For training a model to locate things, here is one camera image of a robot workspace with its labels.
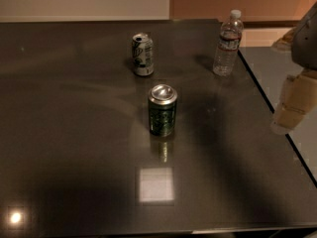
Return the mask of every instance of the white robot part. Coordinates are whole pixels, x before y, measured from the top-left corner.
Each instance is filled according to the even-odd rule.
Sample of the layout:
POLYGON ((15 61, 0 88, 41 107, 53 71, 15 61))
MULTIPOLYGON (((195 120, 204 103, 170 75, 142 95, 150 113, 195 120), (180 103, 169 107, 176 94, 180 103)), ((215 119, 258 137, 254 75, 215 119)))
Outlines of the white robot part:
POLYGON ((285 80, 271 128, 276 134, 293 130, 317 105, 317 70, 304 69, 285 80))

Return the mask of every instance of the can lid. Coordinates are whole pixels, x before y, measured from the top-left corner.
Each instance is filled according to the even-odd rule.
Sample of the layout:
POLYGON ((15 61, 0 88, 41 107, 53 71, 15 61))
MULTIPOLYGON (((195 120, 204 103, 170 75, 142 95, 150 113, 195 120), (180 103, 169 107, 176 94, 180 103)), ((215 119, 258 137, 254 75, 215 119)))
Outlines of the can lid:
POLYGON ((166 105, 176 100, 177 92, 169 85, 159 84, 150 90, 149 98, 156 104, 166 105))
POLYGON ((149 40, 149 35, 147 33, 138 33, 133 37, 133 40, 138 43, 145 43, 149 40))

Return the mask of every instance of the bottle label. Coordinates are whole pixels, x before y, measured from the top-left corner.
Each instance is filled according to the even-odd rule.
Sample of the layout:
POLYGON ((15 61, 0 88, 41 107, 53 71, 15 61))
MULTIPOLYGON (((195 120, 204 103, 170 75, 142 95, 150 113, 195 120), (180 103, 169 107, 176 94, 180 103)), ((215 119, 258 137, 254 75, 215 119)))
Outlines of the bottle label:
POLYGON ((234 52, 238 49, 241 38, 237 39, 226 39, 222 36, 219 38, 218 48, 223 51, 234 52))

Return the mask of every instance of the wall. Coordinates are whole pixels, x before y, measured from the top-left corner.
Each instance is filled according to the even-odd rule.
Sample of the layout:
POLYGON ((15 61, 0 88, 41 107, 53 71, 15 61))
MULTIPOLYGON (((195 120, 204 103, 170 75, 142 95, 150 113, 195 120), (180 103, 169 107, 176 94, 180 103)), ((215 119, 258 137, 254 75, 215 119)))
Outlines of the wall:
POLYGON ((299 20, 317 0, 171 0, 175 19, 218 18, 240 9, 244 21, 299 20))
POLYGON ((0 22, 168 17, 169 0, 0 0, 0 22))

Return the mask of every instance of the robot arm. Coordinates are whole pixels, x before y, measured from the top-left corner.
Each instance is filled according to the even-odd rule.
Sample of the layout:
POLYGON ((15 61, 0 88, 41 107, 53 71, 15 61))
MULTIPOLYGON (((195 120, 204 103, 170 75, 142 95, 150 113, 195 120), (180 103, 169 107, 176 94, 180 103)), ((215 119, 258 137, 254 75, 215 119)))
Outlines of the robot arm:
POLYGON ((288 76, 279 101, 272 129, 277 134, 286 134, 317 105, 317 70, 304 69, 296 77, 288 76))
POLYGON ((294 129, 317 105, 317 3, 296 27, 291 54, 304 69, 284 82, 271 127, 277 134, 294 129))

